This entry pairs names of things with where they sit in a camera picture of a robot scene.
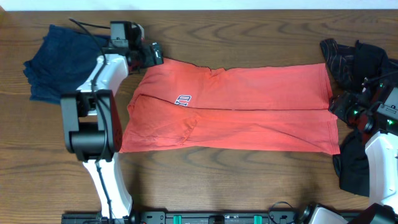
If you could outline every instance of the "t-shirt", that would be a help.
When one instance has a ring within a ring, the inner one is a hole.
[[[121,152],[189,146],[339,154],[325,64],[211,70],[165,59],[127,109]]]

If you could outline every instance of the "black cable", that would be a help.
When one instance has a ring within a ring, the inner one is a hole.
[[[378,81],[378,80],[380,80],[380,79],[382,79],[382,78],[389,77],[390,75],[395,74],[395,73],[398,73],[398,71],[389,72],[389,73],[387,73],[387,74],[381,75],[380,77],[370,78],[370,79],[367,80],[366,83],[367,83],[367,84],[372,84],[372,83],[375,82],[375,81]]]
[[[108,208],[109,208],[109,223],[112,224],[112,207],[111,207],[111,198],[109,197],[108,191],[106,190],[106,186],[105,186],[105,182],[104,182],[104,178],[102,176],[102,172],[101,172],[101,167],[100,167],[100,162],[95,162],[95,166],[97,167],[97,173],[99,175],[99,180],[101,181],[101,185],[102,188],[104,189],[104,193],[105,193],[105,197],[106,197],[106,201],[108,203]]]
[[[78,22],[78,21],[76,21],[76,20],[74,20],[74,19],[72,19],[72,18],[69,18],[69,20],[72,21],[72,22],[74,22],[76,25],[78,25],[81,29],[83,29],[83,30],[87,33],[87,35],[89,35],[89,36],[94,40],[94,42],[97,44],[99,50],[101,51],[102,56],[104,57],[104,61],[103,61],[102,66],[99,68],[99,70],[97,71],[97,73],[95,74],[94,78],[93,78],[92,81],[91,81],[91,93],[93,94],[93,98],[94,98],[95,105],[98,105],[98,110],[99,110],[99,113],[100,113],[101,118],[102,118],[102,120],[103,120],[104,130],[105,130],[105,132],[104,132],[104,138],[105,138],[105,140],[104,140],[104,146],[103,146],[103,150],[102,150],[100,156],[99,156],[99,157],[97,158],[97,160],[96,160],[96,162],[98,162],[98,161],[100,161],[100,160],[103,158],[104,153],[105,153],[105,151],[106,151],[106,148],[107,148],[107,146],[108,146],[108,124],[107,124],[107,122],[106,122],[106,120],[105,120],[104,111],[102,110],[102,106],[100,105],[100,102],[99,102],[99,100],[98,100],[98,97],[96,96],[94,87],[96,86],[96,82],[97,82],[97,79],[98,79],[100,73],[102,72],[102,70],[104,69],[104,67],[105,67],[106,64],[107,64],[107,60],[106,60],[106,57],[105,57],[105,52],[104,52],[104,50],[102,49],[100,43],[99,43],[99,42],[96,40],[96,38],[93,36],[93,34],[91,34],[86,28],[84,28],[84,27],[82,26],[82,23],[81,23],[81,22]]]
[[[99,25],[94,25],[94,24],[88,24],[85,22],[79,22],[81,25],[84,26],[91,26],[91,27],[95,27],[95,28],[102,28],[102,29],[110,29],[110,27],[106,27],[106,26],[99,26]]]
[[[369,107],[369,109],[367,109],[366,114],[368,114],[369,116],[372,116],[372,115],[373,115],[372,110],[373,110],[373,108],[374,108],[375,106],[378,106],[378,104],[383,104],[383,102],[382,102],[382,101],[376,101],[376,102],[374,102],[374,103]]]
[[[76,21],[76,20],[74,20],[72,18],[69,18],[69,20],[74,22],[78,27],[80,27],[82,30],[84,30],[86,32],[86,34],[89,35],[94,40],[94,42],[96,43],[96,45],[98,46],[99,50],[101,51],[101,53],[102,53],[102,55],[104,57],[104,61],[103,61],[102,66],[99,68],[99,70],[97,71],[97,73],[95,74],[94,78],[91,81],[91,94],[93,95],[95,105],[98,107],[99,113],[100,113],[101,118],[102,118],[102,122],[104,124],[104,130],[105,130],[104,131],[104,146],[103,146],[103,150],[102,150],[101,154],[99,155],[99,157],[97,158],[97,160],[95,161],[95,164],[96,164],[96,167],[97,167],[97,172],[98,172],[98,175],[99,175],[99,179],[101,181],[101,185],[102,185],[103,191],[104,191],[105,196],[106,196],[106,201],[107,201],[108,207],[109,207],[109,223],[112,223],[113,219],[112,219],[111,199],[109,197],[108,191],[106,190],[106,186],[105,186],[105,183],[104,183],[104,180],[103,180],[103,176],[102,176],[102,173],[101,173],[101,167],[100,167],[100,164],[99,164],[99,161],[103,158],[104,153],[106,151],[106,148],[108,146],[108,125],[107,125],[107,122],[106,122],[106,119],[105,119],[104,111],[102,110],[102,106],[100,105],[100,103],[98,101],[98,97],[97,97],[97,95],[95,93],[95,89],[94,89],[94,87],[96,86],[96,81],[97,81],[101,71],[106,66],[107,61],[106,61],[104,50],[102,49],[100,43],[93,36],[93,34],[91,34],[86,28],[84,28],[82,26],[81,22],[78,22],[78,21]]]
[[[277,202],[277,203],[275,203],[275,204],[274,204],[273,206],[271,206],[271,208],[268,210],[269,220],[271,220],[271,222],[272,222],[273,224],[280,224],[280,223],[276,223],[276,222],[275,222],[274,216],[271,215],[271,210],[272,210],[276,205],[279,205],[279,204],[282,204],[282,203],[284,203],[284,204],[290,206],[290,207],[293,209],[293,207],[292,207],[289,203],[287,203],[287,202]],[[293,221],[292,221],[292,222],[288,222],[287,224],[294,224],[296,218],[297,218],[297,213],[295,213],[295,215],[294,215],[294,217],[293,217]]]

